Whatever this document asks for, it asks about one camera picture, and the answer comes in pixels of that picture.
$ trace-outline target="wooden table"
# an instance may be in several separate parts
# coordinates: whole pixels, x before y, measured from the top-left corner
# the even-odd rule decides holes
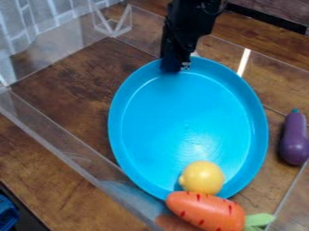
[[[135,2],[153,13],[165,14],[167,0]],[[216,19],[214,36],[309,70],[309,40],[297,33],[240,15],[223,13]],[[128,55],[119,56],[117,49],[125,49]],[[100,51],[109,56],[104,65]],[[127,61],[131,57],[135,59],[132,63]],[[105,39],[20,81],[12,90],[113,160],[101,119],[107,118],[111,98],[121,81],[152,59],[120,42]],[[105,71],[115,73],[117,79],[105,80],[108,86],[101,88],[100,75]],[[246,79],[266,106],[270,128],[264,165],[252,183],[232,198],[247,214],[275,211],[298,172],[298,168],[278,159],[283,115],[298,107],[309,116],[309,77],[294,78],[286,74],[278,78],[271,71],[264,72],[263,78]],[[77,124],[70,117],[79,118]],[[147,230],[143,222],[2,116],[0,131],[0,179],[52,230]]]

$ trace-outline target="transparent plastic wall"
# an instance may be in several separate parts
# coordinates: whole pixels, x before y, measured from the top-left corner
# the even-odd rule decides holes
[[[157,59],[164,18],[133,4],[84,3],[89,7],[87,14],[37,35],[22,52],[0,54],[0,112],[152,229],[159,229],[164,218],[178,226],[187,226],[168,214],[164,202],[133,185],[112,154],[103,148],[108,142],[105,102],[129,73]],[[111,43],[117,44],[117,50],[108,49]],[[99,53],[99,63],[97,59],[93,61],[92,51]],[[89,60],[83,59],[84,52]],[[252,86],[264,108],[272,111],[281,95],[260,86],[285,88],[278,78],[289,81],[293,76],[297,84],[297,79],[309,76],[307,71],[214,36],[199,40],[196,55],[234,69]],[[53,69],[62,75],[53,76]],[[80,89],[79,94],[72,93],[68,82]],[[285,102],[286,111],[295,97],[290,96],[290,101]],[[306,107],[305,102],[299,103],[301,110]],[[87,125],[77,131],[84,121]],[[92,143],[88,136],[100,137],[101,142]]]

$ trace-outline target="toy carrot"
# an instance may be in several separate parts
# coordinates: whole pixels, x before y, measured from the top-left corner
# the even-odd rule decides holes
[[[246,217],[235,202],[188,191],[172,192],[167,196],[167,207],[184,221],[204,231],[258,230],[259,226],[264,226],[274,219],[267,214]]]

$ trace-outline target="blue object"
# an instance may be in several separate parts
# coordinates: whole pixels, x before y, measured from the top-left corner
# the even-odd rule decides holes
[[[140,67],[112,100],[108,136],[117,163],[159,199],[180,190],[178,177],[195,161],[214,162],[232,196],[266,157],[267,122],[246,81],[219,63],[191,57],[191,69],[165,74],[160,60]]]
[[[8,231],[18,221],[18,211],[10,200],[0,195],[0,230]]]

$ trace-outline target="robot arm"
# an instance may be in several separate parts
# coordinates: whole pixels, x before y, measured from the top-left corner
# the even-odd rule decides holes
[[[167,17],[160,44],[160,68],[178,72],[190,68],[190,55],[199,37],[212,31],[220,0],[173,0],[167,5]]]

